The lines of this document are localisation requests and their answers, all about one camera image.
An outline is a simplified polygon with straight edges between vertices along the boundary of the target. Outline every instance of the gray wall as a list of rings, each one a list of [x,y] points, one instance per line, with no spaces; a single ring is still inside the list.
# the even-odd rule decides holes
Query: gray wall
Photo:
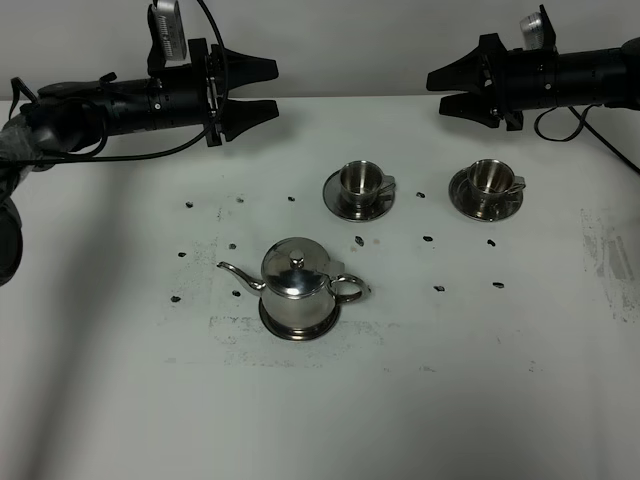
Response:
[[[9,79],[145,76],[151,0],[4,0],[0,97]],[[234,96],[425,93],[427,73],[498,32],[522,46],[518,22],[539,0],[207,0],[227,46],[275,58],[280,78]],[[187,37],[213,35],[195,0],[181,0]],[[619,46],[640,35],[637,0],[546,2],[563,52]]]

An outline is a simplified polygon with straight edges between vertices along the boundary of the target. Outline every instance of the teapot lid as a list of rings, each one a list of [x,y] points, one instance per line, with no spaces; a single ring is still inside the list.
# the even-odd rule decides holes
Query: teapot lid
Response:
[[[281,240],[269,249],[262,261],[262,279],[276,293],[286,297],[303,297],[320,290],[327,276],[342,264],[331,262],[327,251],[308,238]]]

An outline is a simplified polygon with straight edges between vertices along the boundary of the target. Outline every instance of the teapot knob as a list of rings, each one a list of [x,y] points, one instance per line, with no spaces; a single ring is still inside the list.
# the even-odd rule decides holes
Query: teapot knob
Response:
[[[289,254],[289,260],[291,261],[291,268],[302,268],[304,267],[304,252],[299,249],[293,250]]]

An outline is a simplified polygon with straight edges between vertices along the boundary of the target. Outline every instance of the teapot base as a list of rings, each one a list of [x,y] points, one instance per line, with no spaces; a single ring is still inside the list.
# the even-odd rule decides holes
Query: teapot base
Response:
[[[335,307],[327,318],[322,320],[320,323],[317,323],[313,327],[294,329],[285,327],[280,322],[271,317],[271,315],[269,315],[267,313],[267,310],[264,308],[264,305],[262,305],[262,300],[260,300],[258,304],[258,311],[260,312],[260,319],[262,320],[262,323],[267,328],[267,330],[269,330],[269,332],[271,332],[278,338],[291,340],[294,342],[307,342],[309,340],[315,340],[316,338],[321,337],[335,326],[335,324],[338,322],[338,317],[340,317],[340,307]]]

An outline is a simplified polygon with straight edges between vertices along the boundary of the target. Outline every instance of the metal cup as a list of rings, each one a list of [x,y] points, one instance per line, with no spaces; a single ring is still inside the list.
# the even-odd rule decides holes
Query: metal cup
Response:
[[[478,160],[467,169],[471,195],[478,202],[497,202],[508,195],[521,192],[526,187],[523,177],[500,160]]]
[[[358,160],[340,170],[340,194],[350,205],[364,208],[395,188],[395,178],[382,173],[375,163]]]

